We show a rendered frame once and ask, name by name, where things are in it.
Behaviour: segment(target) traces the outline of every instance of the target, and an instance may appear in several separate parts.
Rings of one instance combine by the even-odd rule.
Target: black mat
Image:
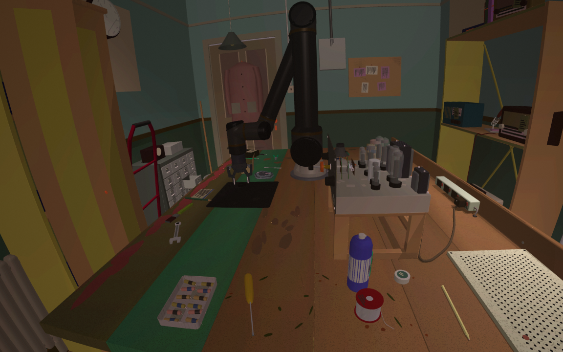
[[[208,203],[211,208],[268,208],[279,182],[228,182]]]

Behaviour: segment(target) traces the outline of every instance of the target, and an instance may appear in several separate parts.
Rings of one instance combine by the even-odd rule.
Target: wooden stick
[[[444,291],[444,295],[447,296],[447,299],[449,300],[449,305],[451,305],[451,309],[453,309],[453,312],[455,313],[455,317],[457,318],[457,321],[460,323],[460,326],[462,326],[462,330],[464,331],[466,338],[469,339],[469,341],[470,341],[471,337],[469,336],[469,332],[466,331],[466,328],[464,327],[464,323],[462,323],[462,319],[460,319],[460,314],[457,313],[457,310],[455,309],[453,302],[451,302],[451,298],[449,298],[449,294],[447,293],[447,289],[444,288],[444,285],[442,285],[441,287],[442,287],[442,290]]]
[[[203,105],[201,105],[201,100],[199,100],[199,108],[201,109],[201,124],[203,125],[203,138],[205,138],[205,149],[208,151],[208,163],[210,163],[210,172],[214,171],[212,169],[212,161],[210,160],[210,148],[208,148],[208,135],[205,133],[205,120],[203,120]]]

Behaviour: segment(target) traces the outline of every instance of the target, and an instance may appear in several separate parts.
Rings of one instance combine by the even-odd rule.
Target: pendant lamp
[[[230,10],[230,0],[227,0],[227,9],[230,14],[230,33],[227,33],[223,44],[218,48],[221,50],[238,50],[246,48],[246,45],[240,41],[236,33],[232,32],[232,12]]]

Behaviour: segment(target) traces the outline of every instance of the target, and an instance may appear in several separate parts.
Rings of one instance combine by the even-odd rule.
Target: yellow pencil
[[[469,339],[469,341],[470,341],[471,337],[469,336],[469,332],[466,331],[466,328],[464,327],[464,323],[462,323],[462,319],[460,319],[460,314],[457,313],[457,310],[455,309],[453,302],[451,302],[451,298],[449,298],[449,294],[447,293],[447,289],[444,288],[444,285],[442,285],[441,287],[442,287],[442,290],[444,291],[444,295],[447,296],[447,299],[449,300],[449,305],[451,305],[451,309],[453,309],[453,312],[455,313],[455,317],[457,318],[457,321],[460,323],[460,326],[462,326],[462,330],[464,331],[466,338]]]

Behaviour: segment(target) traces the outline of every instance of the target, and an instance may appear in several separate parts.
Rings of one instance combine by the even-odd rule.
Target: black handle
[[[138,128],[138,127],[143,127],[143,126],[147,126],[152,124],[152,122],[150,120],[147,121],[143,121],[143,122],[136,122],[136,123],[132,123],[132,126]]]

